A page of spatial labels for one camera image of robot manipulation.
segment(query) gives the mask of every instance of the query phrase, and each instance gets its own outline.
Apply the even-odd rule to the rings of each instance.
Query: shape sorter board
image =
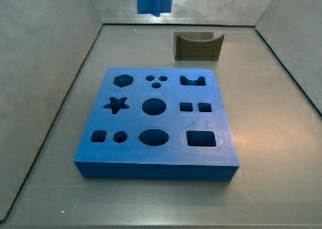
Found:
[[[239,158],[212,71],[109,68],[74,164],[84,177],[229,181]]]

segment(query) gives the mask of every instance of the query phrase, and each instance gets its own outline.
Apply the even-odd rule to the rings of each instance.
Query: star-shaped hole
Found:
[[[109,104],[104,105],[104,108],[111,108],[112,109],[112,114],[117,114],[117,112],[121,109],[127,109],[129,106],[125,105],[125,100],[127,97],[121,97],[121,98],[115,98],[115,97],[109,97]]]

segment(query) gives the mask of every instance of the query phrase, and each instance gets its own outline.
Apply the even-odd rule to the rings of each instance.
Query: arch-shaped hole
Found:
[[[205,86],[204,76],[199,76],[196,80],[189,80],[181,75],[180,83],[181,85],[185,85],[185,86]]]
[[[165,102],[159,98],[149,98],[143,102],[141,110],[148,115],[160,115],[165,110]]]
[[[113,141],[121,143],[127,140],[127,133],[124,131],[117,131],[113,135]]]
[[[160,146],[168,141],[168,134],[159,129],[147,129],[139,134],[139,141],[148,146]]]

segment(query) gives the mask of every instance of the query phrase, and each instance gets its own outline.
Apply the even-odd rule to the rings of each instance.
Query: small circular hole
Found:
[[[113,141],[121,143],[127,140],[127,133],[124,131],[117,131],[113,135]]]
[[[149,81],[149,82],[153,81],[155,80],[155,76],[153,75],[147,75],[145,80]]]
[[[159,82],[155,82],[153,84],[152,84],[152,88],[153,89],[157,89],[157,88],[160,88],[161,87],[161,84],[159,83]]]
[[[159,77],[159,80],[160,80],[160,82],[164,82],[164,81],[167,80],[167,77],[165,77],[164,75],[161,75],[161,76]]]

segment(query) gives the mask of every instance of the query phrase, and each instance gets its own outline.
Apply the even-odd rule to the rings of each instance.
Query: hexagonal hole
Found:
[[[121,74],[115,77],[113,84],[120,88],[129,86],[133,83],[133,77],[128,74]]]

